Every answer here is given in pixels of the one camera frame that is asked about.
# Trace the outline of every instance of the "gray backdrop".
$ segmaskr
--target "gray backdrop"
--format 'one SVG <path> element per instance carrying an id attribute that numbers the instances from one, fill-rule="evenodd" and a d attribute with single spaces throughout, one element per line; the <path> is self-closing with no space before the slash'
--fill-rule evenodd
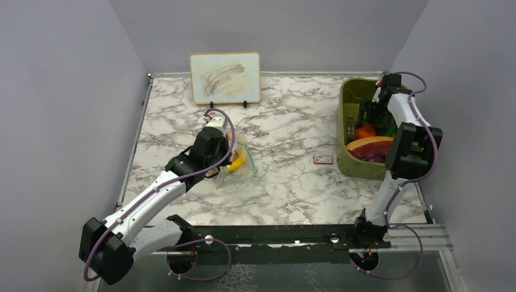
<path id="1" fill-rule="evenodd" d="M 83 291 L 147 74 L 106 0 L 2 1 L 0 30 L 0 291 Z"/>
<path id="2" fill-rule="evenodd" d="M 428 82 L 417 104 L 444 138 L 422 188 L 468 291 L 516 287 L 515 13 L 511 0 L 431 0 L 392 67 Z"/>
<path id="3" fill-rule="evenodd" d="M 110 0 L 145 68 L 258 51 L 264 71 L 388 70 L 428 0 Z"/>

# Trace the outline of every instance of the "small whiteboard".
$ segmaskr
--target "small whiteboard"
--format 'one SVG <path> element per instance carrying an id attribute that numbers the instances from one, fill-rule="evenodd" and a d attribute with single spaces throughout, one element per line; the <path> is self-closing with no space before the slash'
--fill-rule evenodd
<path id="1" fill-rule="evenodd" d="M 193 101 L 204 105 L 260 101 L 260 54 L 208 53 L 190 56 Z"/>

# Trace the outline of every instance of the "plastic bin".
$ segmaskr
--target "plastic bin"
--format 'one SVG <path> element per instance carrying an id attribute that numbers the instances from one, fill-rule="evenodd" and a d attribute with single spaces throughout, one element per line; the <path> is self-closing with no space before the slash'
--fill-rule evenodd
<path id="1" fill-rule="evenodd" d="M 361 99 L 372 99 L 375 80 L 352 78 L 342 84 L 337 116 L 337 166 L 347 176 L 357 178 L 383 179 L 383 163 L 362 161 L 346 150 L 346 144 L 355 139 L 355 125 Z"/>

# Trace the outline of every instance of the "tomato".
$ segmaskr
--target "tomato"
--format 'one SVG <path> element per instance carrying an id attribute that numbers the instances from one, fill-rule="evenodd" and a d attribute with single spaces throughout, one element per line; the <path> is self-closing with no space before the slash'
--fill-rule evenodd
<path id="1" fill-rule="evenodd" d="M 357 139 L 369 138 L 376 136 L 376 132 L 371 125 L 363 125 L 355 130 L 355 137 Z"/>

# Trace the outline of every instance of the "white marble surface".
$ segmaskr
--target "white marble surface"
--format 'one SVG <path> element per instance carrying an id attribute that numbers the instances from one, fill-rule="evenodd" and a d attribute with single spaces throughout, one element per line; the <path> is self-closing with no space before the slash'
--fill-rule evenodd
<path id="1" fill-rule="evenodd" d="M 251 181 L 215 189 L 205 179 L 163 209 L 151 225 L 179 214 L 192 224 L 353 223 L 381 181 L 344 176 L 315 165 L 316 153 L 336 160 L 335 110 L 345 77 L 263 77 L 262 101 L 247 109 L 218 106 L 249 140 L 257 173 Z M 190 78 L 154 80 L 124 205 L 159 175 L 169 159 L 193 144 L 208 106 L 193 103 Z M 393 222 L 425 222 L 415 188 Z"/>

